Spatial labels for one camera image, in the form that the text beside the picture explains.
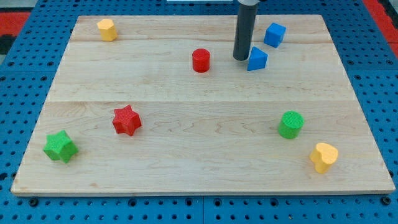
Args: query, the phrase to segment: black cylinder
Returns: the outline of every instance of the black cylinder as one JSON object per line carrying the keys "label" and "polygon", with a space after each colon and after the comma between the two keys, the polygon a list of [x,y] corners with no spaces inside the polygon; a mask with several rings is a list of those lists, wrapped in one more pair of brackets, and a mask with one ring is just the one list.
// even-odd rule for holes
{"label": "black cylinder", "polygon": [[239,4],[234,43],[234,58],[236,60],[246,60],[249,57],[257,9],[258,4],[253,6]]}

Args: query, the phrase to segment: green block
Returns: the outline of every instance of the green block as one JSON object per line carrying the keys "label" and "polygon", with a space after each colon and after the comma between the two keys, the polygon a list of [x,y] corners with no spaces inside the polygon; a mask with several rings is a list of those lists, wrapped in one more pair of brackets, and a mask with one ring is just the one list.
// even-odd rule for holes
{"label": "green block", "polygon": [[283,138],[293,139],[299,135],[304,125],[304,118],[296,111],[288,111],[282,116],[278,132]]}
{"label": "green block", "polygon": [[47,143],[43,151],[53,161],[61,160],[64,163],[68,163],[71,156],[76,154],[79,150],[65,130],[62,130],[57,134],[47,135]]}

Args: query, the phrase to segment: red cylinder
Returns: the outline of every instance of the red cylinder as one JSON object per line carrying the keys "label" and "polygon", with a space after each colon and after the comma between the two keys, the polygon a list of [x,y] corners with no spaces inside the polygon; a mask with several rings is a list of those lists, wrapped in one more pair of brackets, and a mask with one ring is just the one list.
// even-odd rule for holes
{"label": "red cylinder", "polygon": [[192,67],[196,72],[207,72],[210,68],[210,52],[196,49],[192,53]]}

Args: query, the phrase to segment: yellow block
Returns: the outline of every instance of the yellow block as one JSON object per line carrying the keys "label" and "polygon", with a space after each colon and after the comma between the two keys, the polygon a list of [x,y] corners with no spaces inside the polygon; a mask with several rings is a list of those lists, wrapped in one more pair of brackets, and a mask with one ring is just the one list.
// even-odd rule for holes
{"label": "yellow block", "polygon": [[97,23],[102,40],[112,41],[118,37],[112,19],[103,19]]}
{"label": "yellow block", "polygon": [[311,161],[315,164],[315,170],[324,174],[331,165],[337,161],[338,150],[326,143],[318,143],[310,154]]}

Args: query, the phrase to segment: green cylinder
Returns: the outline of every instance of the green cylinder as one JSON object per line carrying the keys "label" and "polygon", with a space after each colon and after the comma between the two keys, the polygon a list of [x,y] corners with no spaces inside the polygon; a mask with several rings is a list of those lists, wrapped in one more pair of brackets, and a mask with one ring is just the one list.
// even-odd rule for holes
{"label": "green cylinder", "polygon": [[299,135],[304,125],[304,118],[296,111],[287,111],[282,116],[278,132],[283,138],[293,139]]}

